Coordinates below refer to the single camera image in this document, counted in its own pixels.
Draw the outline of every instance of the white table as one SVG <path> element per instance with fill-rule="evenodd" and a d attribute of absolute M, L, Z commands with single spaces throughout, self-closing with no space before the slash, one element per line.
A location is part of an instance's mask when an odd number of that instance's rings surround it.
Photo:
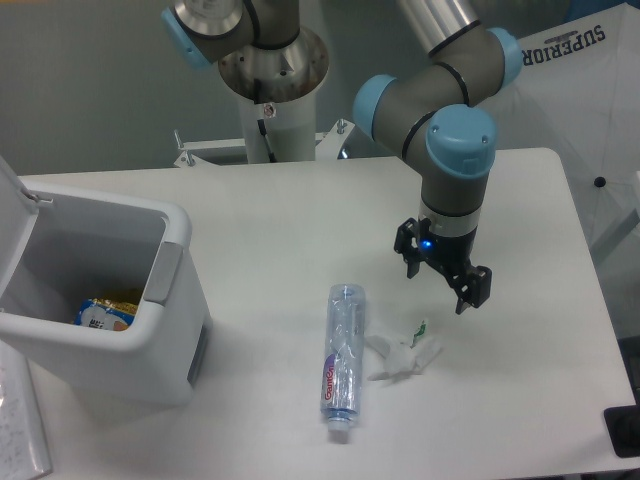
<path fill-rule="evenodd" d="M 214 319 L 193 401 L 163 409 L 34 381 L 51 478 L 514 478 L 627 469 L 602 411 L 633 403 L 558 157 L 500 152 L 475 263 L 480 310 L 393 251 L 420 178 L 398 159 L 68 174 L 67 185 L 174 201 Z M 361 284 L 368 316 L 428 316 L 444 351 L 424 375 L 366 382 L 349 445 L 320 420 L 326 299 Z M 365 355 L 365 376 L 379 368 Z"/>

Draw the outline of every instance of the bottle cap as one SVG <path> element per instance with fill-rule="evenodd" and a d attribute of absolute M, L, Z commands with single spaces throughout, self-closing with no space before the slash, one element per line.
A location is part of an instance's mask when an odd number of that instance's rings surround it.
<path fill-rule="evenodd" d="M 327 422 L 329 425 L 330 432 L 348 432 L 349 431 L 349 420 L 346 418 L 330 418 Z"/>

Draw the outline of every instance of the bottle label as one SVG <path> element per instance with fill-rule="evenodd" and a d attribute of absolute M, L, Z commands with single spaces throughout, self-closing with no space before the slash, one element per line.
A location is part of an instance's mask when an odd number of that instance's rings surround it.
<path fill-rule="evenodd" d="M 329 405 L 333 401 L 333 377 L 336 364 L 336 355 L 332 353 L 324 362 L 322 371 L 322 403 Z"/>

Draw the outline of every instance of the metal bracket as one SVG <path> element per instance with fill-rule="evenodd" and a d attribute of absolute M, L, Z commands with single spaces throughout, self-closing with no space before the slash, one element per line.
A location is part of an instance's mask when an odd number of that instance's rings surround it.
<path fill-rule="evenodd" d="M 180 154 L 184 153 L 184 158 L 182 159 L 182 161 L 184 162 L 186 160 L 187 165 L 190 167 L 195 166 L 196 162 L 193 159 L 193 156 L 191 155 L 191 151 L 188 148 L 185 148 L 184 143 L 182 143 L 182 140 L 180 139 L 180 134 L 178 133 L 178 130 L 173 131 L 173 136 L 175 137 L 175 140 L 176 140 L 178 153 Z"/>

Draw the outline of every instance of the metal cylinder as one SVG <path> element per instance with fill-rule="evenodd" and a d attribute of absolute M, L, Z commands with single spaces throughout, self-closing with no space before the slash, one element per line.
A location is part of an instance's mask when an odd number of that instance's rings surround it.
<path fill-rule="evenodd" d="M 176 0 L 176 16 L 190 30 L 218 37 L 233 30 L 242 18 L 242 0 Z"/>
<path fill-rule="evenodd" d="M 427 53 L 478 20 L 467 0 L 398 0 L 398 4 Z"/>

